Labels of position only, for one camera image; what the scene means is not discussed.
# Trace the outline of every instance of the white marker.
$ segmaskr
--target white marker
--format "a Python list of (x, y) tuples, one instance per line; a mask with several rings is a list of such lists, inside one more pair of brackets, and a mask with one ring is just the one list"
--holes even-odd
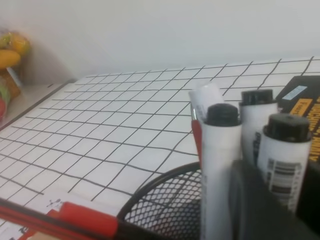
[(206, 119), (208, 108), (211, 105), (224, 102), (218, 86), (213, 82), (189, 91), (189, 96), (196, 117), (201, 122)]
[(268, 189), (293, 213), (299, 203), (310, 146), (307, 118), (287, 113), (269, 117), (263, 129), (257, 166)]
[(243, 159), (257, 165), (263, 127), (271, 114), (278, 112), (272, 89), (243, 91), (240, 106), (242, 122), (241, 144)]
[(201, 240), (232, 240), (229, 184), (232, 163), (241, 157), (238, 109), (218, 103), (202, 125)]

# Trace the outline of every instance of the yellow fruit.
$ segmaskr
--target yellow fruit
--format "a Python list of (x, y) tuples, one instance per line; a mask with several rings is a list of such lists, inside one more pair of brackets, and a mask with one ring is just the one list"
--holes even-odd
[(17, 33), (11, 33), (10, 45), (21, 56), (26, 55), (30, 50), (29, 41)]
[(17, 65), (21, 60), (19, 53), (2, 49), (0, 50), (0, 70)]

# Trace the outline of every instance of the black box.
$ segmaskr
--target black box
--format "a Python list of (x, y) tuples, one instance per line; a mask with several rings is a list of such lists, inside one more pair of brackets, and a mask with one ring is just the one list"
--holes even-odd
[(312, 145), (297, 216), (320, 234), (320, 76), (295, 76), (276, 97), (282, 113), (310, 122)]

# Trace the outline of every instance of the white shelf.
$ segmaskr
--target white shelf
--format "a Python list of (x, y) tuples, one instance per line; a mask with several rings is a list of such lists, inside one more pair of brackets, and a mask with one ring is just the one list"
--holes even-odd
[(24, 114), (34, 105), (42, 102), (46, 97), (56, 92), (62, 84), (38, 84), (25, 85), (21, 88), (21, 94), (13, 99), (6, 113), (5, 118), (0, 123), (0, 130), (11, 124), (17, 117)]

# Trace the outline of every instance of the white label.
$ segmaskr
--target white label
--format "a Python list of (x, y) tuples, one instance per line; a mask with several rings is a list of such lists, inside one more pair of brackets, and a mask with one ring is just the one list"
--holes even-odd
[(306, 86), (297, 86), (295, 89), (293, 89), (291, 92), (289, 92), (287, 95), (285, 95), (282, 99), (284, 100), (292, 100), (294, 97), (296, 97), (299, 93), (304, 91), (307, 87)]

